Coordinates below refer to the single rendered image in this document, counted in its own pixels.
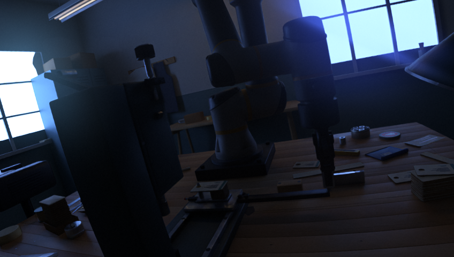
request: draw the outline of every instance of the black knob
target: black knob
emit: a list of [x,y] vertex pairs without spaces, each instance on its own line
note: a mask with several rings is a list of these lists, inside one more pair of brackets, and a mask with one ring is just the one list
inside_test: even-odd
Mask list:
[[138,61],[141,61],[145,58],[155,58],[155,49],[152,44],[142,44],[134,48],[135,56]]

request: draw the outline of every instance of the wooden table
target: wooden table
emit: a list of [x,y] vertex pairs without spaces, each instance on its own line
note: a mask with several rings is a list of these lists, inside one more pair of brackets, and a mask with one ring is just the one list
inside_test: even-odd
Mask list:
[[[295,121],[293,120],[292,112],[298,110],[298,103],[299,101],[293,100],[293,101],[288,101],[287,104],[285,105],[285,109],[283,112],[287,113],[287,122],[289,123],[289,129],[290,129],[290,135],[292,137],[292,140],[298,139],[297,135],[297,129],[295,127]],[[189,136],[189,131],[188,129],[193,129],[195,127],[203,127],[203,126],[208,126],[212,125],[213,120],[203,120],[201,122],[195,122],[195,123],[174,123],[170,125],[170,130],[172,131],[172,134],[177,135],[177,140],[178,140],[178,152],[180,154],[183,153],[183,150],[181,148],[181,136],[180,136],[180,131],[184,130],[186,131],[186,136],[187,140],[189,142],[189,146],[191,148],[191,153],[194,153],[194,147],[192,146],[192,141],[191,137]]]
[[[397,131],[394,141],[381,140],[378,134]],[[420,154],[431,152],[454,158],[454,141],[444,138],[423,147],[404,142],[439,133],[418,123],[376,128],[369,139],[346,136],[346,149],[359,149],[359,157],[336,157],[336,165],[364,163],[366,185],[339,187],[331,196],[282,202],[251,203],[255,212],[244,216],[229,249],[229,257],[296,256],[453,256],[454,198],[420,201],[411,193],[410,183],[394,184],[387,174],[412,170],[417,164],[436,164]],[[315,160],[312,139],[278,142],[267,176],[231,179],[229,188],[242,188],[249,194],[276,193],[280,180],[291,179],[296,161]],[[364,154],[385,146],[408,148],[403,156],[379,161]],[[190,166],[184,178],[167,194],[171,214],[168,224],[184,207],[195,185],[194,170],[213,152],[180,155],[182,167]],[[321,176],[303,178],[305,190],[322,188]],[[77,197],[67,197],[71,202]],[[44,229],[33,216],[20,223],[23,235],[0,249],[5,257],[56,251],[59,256],[102,256],[87,217],[78,213],[87,232],[75,240],[58,237]]]

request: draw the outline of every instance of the window pane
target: window pane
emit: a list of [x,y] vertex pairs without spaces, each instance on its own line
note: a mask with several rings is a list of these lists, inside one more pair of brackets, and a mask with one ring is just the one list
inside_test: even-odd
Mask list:
[[38,76],[33,66],[35,52],[0,51],[0,84],[30,81]]
[[0,120],[0,141],[8,139],[8,132],[6,131],[5,122]]
[[39,111],[32,83],[1,85],[0,100],[7,117]]
[[391,6],[397,49],[405,51],[438,44],[432,0],[418,0]]
[[356,58],[394,52],[386,7],[349,14]]
[[343,13],[341,0],[299,0],[302,16],[320,18]]
[[347,12],[386,4],[385,0],[345,0]]
[[351,61],[349,35],[344,16],[323,20],[331,63]]
[[6,121],[10,127],[11,135],[14,138],[20,135],[44,130],[41,114],[39,112],[7,118]]

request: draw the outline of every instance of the window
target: window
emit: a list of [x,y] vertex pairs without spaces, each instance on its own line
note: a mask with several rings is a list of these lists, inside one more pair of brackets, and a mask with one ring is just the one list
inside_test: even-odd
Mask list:
[[31,79],[35,52],[0,51],[0,141],[44,130]]
[[438,44],[436,0],[299,0],[302,16],[319,16],[327,34],[331,63],[393,54],[395,65],[409,62],[399,52]]

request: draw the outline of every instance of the office chair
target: office chair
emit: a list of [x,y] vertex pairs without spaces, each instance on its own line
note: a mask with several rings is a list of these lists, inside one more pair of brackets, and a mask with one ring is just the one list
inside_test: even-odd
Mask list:
[[47,161],[39,161],[22,167],[15,164],[0,170],[0,212],[18,203],[27,218],[33,216],[30,198],[55,186],[54,173]]

